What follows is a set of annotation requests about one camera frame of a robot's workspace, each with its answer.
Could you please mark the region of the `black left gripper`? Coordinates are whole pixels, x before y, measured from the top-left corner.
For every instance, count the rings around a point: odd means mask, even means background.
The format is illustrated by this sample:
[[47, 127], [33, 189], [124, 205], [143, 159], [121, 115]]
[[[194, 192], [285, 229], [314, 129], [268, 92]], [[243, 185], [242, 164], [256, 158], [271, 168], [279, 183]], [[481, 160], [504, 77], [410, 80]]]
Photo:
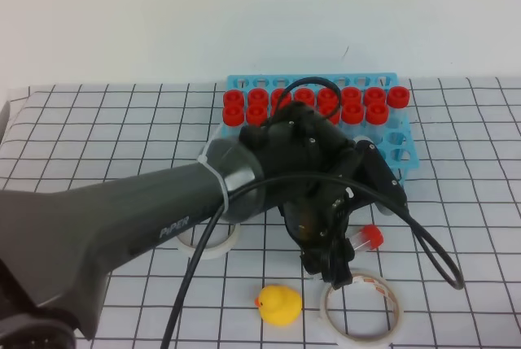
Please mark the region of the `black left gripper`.
[[349, 139], [303, 103], [277, 111], [261, 126], [245, 125], [239, 147], [248, 155], [263, 200], [278, 207], [310, 275], [340, 289], [352, 283], [349, 215], [377, 203], [404, 212], [407, 198], [378, 147]]

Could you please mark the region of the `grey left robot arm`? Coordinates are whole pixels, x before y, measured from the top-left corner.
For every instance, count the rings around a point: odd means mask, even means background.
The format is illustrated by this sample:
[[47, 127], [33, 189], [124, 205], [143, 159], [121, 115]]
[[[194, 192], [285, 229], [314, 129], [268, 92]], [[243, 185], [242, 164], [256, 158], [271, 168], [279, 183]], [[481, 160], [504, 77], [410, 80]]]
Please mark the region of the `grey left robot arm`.
[[349, 215], [377, 203], [405, 220], [407, 198], [379, 150], [292, 103], [206, 160], [53, 194], [1, 193], [1, 345], [73, 348], [92, 338], [107, 275], [200, 224], [277, 208], [310, 273], [352, 281]]

